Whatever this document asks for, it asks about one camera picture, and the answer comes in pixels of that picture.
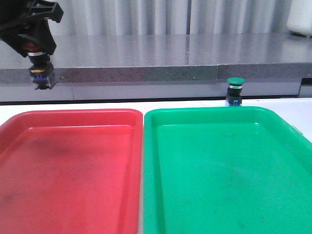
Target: tray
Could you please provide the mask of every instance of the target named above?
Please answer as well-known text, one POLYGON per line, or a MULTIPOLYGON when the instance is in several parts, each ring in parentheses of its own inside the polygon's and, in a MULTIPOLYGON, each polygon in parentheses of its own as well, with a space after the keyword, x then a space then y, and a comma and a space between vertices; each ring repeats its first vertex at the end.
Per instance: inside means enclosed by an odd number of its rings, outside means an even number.
POLYGON ((36 111, 0 126, 0 233, 136 234, 142 114, 36 111))
POLYGON ((312 143, 258 107, 144 120, 145 234, 311 234, 312 143))

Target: white curtain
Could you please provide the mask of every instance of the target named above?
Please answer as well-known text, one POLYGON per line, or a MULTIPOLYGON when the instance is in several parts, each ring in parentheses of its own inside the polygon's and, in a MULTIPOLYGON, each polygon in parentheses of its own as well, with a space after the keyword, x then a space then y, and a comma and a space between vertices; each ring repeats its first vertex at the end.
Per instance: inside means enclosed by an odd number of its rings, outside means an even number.
POLYGON ((53 35, 287 32, 291 0, 55 0, 53 35))

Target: green tray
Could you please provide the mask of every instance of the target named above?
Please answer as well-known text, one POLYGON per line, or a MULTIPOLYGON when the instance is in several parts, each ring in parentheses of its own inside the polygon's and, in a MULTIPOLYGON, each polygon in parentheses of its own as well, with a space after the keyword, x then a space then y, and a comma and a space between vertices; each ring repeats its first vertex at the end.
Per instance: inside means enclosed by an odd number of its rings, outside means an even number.
POLYGON ((144 234, 312 234, 312 143, 259 107, 145 116, 144 234))

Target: green button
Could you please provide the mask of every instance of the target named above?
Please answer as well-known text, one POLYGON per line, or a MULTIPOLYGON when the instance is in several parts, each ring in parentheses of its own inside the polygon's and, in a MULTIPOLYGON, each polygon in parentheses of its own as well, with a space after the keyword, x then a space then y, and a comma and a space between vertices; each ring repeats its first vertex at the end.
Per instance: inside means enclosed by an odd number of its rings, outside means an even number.
POLYGON ((245 80, 240 77, 231 77, 227 79, 227 82, 233 85, 242 85, 245 83, 245 80))

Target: white container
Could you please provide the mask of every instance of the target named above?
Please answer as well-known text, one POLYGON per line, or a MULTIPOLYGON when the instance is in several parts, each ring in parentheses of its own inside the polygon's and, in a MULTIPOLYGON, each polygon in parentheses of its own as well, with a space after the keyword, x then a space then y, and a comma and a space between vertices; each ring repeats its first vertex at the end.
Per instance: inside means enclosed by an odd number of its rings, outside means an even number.
POLYGON ((287 28, 292 33, 312 36, 312 0, 292 0, 287 28))

